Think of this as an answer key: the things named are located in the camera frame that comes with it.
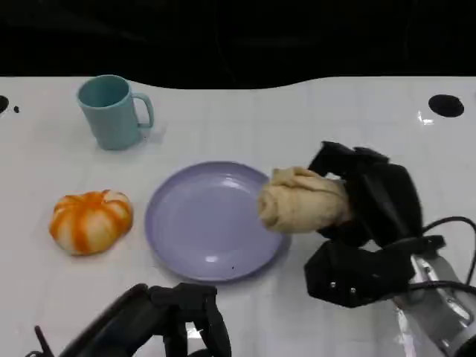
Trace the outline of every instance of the black background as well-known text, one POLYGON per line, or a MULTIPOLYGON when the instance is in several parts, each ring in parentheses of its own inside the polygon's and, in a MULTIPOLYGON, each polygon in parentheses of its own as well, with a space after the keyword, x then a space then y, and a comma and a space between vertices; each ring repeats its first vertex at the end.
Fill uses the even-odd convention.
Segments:
POLYGON ((461 0, 3 0, 0 75, 119 74, 171 88, 475 75, 461 0))

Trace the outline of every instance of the mug handle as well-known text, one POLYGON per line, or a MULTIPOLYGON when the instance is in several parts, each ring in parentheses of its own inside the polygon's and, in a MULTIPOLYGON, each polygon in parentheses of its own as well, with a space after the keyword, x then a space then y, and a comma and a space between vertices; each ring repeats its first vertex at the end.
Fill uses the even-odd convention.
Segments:
POLYGON ((139 128, 152 128, 154 125, 154 107, 149 97, 142 93, 132 93, 132 97, 142 100, 146 105, 147 113, 149 113, 149 123, 139 123, 139 128))

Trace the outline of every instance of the black hole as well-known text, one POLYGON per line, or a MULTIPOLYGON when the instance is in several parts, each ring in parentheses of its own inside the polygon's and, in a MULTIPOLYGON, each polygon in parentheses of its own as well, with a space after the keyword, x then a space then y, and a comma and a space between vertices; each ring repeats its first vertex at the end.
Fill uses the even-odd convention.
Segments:
POLYGON ((434 95, 428 101, 428 105, 433 112, 446 118, 459 117, 464 113, 464 105, 454 95, 434 95))
POLYGON ((8 98, 0 95, 0 114, 3 113, 6 108, 8 108, 8 103, 8 98))

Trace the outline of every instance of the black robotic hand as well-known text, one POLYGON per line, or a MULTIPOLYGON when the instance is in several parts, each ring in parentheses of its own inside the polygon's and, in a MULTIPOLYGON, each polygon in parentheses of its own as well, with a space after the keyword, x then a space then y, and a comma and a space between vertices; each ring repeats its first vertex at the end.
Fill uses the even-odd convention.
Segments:
MULTIPOLYGON (((207 347, 195 357, 231 357, 216 288, 181 283, 173 289, 145 284, 133 286, 108 307, 59 357, 130 357, 154 335, 162 335, 167 357, 186 357, 186 322, 193 322, 207 347)), ((39 327, 42 352, 28 357, 53 357, 39 327)))
POLYGON ((305 265, 311 296, 347 307, 391 297, 415 275, 412 254, 436 251, 443 237, 422 236, 422 209, 408 171, 371 149, 323 142, 309 169, 339 176, 353 219, 321 230, 330 240, 305 265), (373 240, 382 249, 360 249, 373 240))

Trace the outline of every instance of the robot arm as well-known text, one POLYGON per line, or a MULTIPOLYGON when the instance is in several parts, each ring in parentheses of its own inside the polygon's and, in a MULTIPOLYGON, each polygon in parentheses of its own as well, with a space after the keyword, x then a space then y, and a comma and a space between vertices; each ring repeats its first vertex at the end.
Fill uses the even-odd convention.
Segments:
MULTIPOLYGON (((417 190, 407 170, 371 149, 324 142, 310 170, 345 181, 355 218, 320 231, 325 242, 304 267, 314 298, 357 307, 393 298, 445 356, 476 356, 476 288, 461 283, 438 254, 442 236, 424 236, 417 190), (361 249, 373 240, 381 249, 361 249)), ((463 221, 453 217, 441 222, 463 221)))
MULTIPOLYGON (((186 322, 193 322, 207 347, 191 356, 231 357, 225 323, 215 302, 216 288, 181 283, 173 289, 138 284, 120 296, 59 357, 130 357, 154 335, 162 335, 167 357, 187 357, 186 322)), ((53 357, 39 327, 42 352, 53 357)))

